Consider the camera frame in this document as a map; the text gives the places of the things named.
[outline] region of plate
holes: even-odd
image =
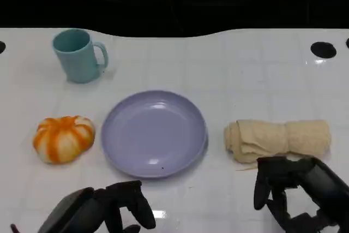
[[[167,91],[134,94],[117,104],[102,127],[107,159],[132,176],[175,174],[202,155],[206,123],[187,98]]]

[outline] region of white tile surface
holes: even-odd
[[[219,61],[225,58],[224,33],[187,39],[190,61]]]
[[[148,74],[148,89],[180,92],[183,90],[183,87],[183,64],[180,61],[151,61]]]
[[[227,88],[227,66],[225,62],[189,62],[186,80],[190,90],[224,90]]]
[[[232,92],[229,99],[229,117],[236,120],[270,120],[270,99],[261,93]]]
[[[297,63],[300,61],[296,31],[270,30],[261,33],[263,57],[266,62]]]
[[[229,86],[231,90],[265,91],[267,80],[263,68],[258,64],[237,64],[229,66]]]
[[[258,30],[240,29],[226,32],[225,57],[237,63],[258,63],[261,60],[261,34]]]
[[[273,95],[272,119],[278,122],[317,119],[312,100],[304,95]]]
[[[267,66],[269,86],[277,92],[305,92],[307,85],[303,68],[298,65]]]
[[[151,232],[281,232],[266,208],[253,208],[257,171],[239,171],[245,166],[224,149],[223,129],[238,119],[328,120],[333,143],[324,161],[349,183],[344,168],[349,142],[348,30],[242,29],[189,39],[120,38],[89,31],[94,41],[106,45],[110,66],[100,79],[85,85],[65,81],[50,44],[60,31],[0,31],[7,45],[0,54],[3,232],[9,232],[12,222],[21,232],[36,232],[72,191],[132,180],[107,163],[100,130],[113,106],[147,89],[188,97],[209,129],[202,161],[165,180],[143,180],[153,210],[166,213]],[[310,52],[316,41],[333,43],[337,56],[319,63]],[[95,143],[70,165],[43,164],[32,148],[32,136],[40,120],[63,115],[92,119]],[[314,213],[316,206],[304,192],[294,190],[288,196],[293,214]],[[127,210],[122,215],[125,225],[135,222]],[[106,232],[103,224],[98,233]]]

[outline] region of teal mug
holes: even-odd
[[[104,44],[92,42],[90,35],[82,29],[72,28],[60,32],[52,46],[67,75],[68,81],[87,83],[99,77],[101,69],[108,66],[108,54]],[[98,64],[93,46],[101,49],[104,64]]]

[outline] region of beige towel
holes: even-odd
[[[226,149],[232,151],[234,159],[241,163],[288,152],[320,157],[331,144],[329,127],[324,120],[285,124],[238,120],[225,128],[224,137]]]

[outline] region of orange and white pumpkin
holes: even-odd
[[[38,126],[33,146],[43,162],[61,164],[73,161],[94,141],[91,120],[81,116],[46,118]]]

